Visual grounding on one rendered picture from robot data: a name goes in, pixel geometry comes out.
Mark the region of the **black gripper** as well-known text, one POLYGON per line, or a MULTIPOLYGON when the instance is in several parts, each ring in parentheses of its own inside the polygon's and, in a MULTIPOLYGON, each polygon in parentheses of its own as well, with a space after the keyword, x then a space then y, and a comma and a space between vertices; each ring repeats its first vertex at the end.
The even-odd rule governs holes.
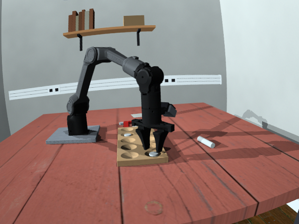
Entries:
POLYGON ((157 131, 153 132, 156 142, 157 153, 162 152, 167 134, 175 130, 174 124, 162 121, 161 107, 157 109, 142 108, 142 119, 133 119, 131 121, 132 126, 138 126, 138 128, 135 131, 141 139, 144 150, 150 148, 151 129, 157 129, 157 131))

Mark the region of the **tan wooden counting tray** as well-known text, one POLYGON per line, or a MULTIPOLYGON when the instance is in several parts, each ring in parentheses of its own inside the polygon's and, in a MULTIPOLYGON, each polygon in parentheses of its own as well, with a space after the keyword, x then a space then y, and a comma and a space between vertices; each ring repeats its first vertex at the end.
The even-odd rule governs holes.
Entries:
POLYGON ((124 167, 168 163, 169 157, 164 147, 162 152, 158 153, 158 156, 149 157, 150 152, 156 152, 156 142, 153 135, 154 129, 150 131, 150 148, 144 150, 142 142, 135 132, 137 128, 137 126, 118 128, 117 166, 124 167), (124 136, 126 133, 130 133, 131 136, 124 136))

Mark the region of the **red cube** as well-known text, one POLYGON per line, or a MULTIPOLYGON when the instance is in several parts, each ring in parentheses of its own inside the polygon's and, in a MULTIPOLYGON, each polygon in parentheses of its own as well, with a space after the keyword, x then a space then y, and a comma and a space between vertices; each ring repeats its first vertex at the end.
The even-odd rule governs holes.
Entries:
POLYGON ((129 121, 124 121, 123 125, 124 125, 124 127, 129 127, 129 121))

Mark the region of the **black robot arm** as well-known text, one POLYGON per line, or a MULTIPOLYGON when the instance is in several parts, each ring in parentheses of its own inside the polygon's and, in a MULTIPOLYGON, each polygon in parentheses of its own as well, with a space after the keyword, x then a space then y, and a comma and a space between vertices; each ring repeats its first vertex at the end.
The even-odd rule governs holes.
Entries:
POLYGON ((69 136, 88 135, 86 113, 89 109, 87 96, 95 66, 100 63, 114 62, 125 73, 136 79, 141 92, 143 109, 157 109, 161 107, 161 115, 175 117, 177 110, 169 102, 161 102, 160 84, 164 80, 164 73, 158 66, 151 67, 137 56, 126 57, 112 47, 90 47, 87 49, 80 73, 76 93, 67 103, 67 126, 69 136), (97 62, 97 63, 96 63, 97 62), (72 131, 71 131, 72 130, 72 131))

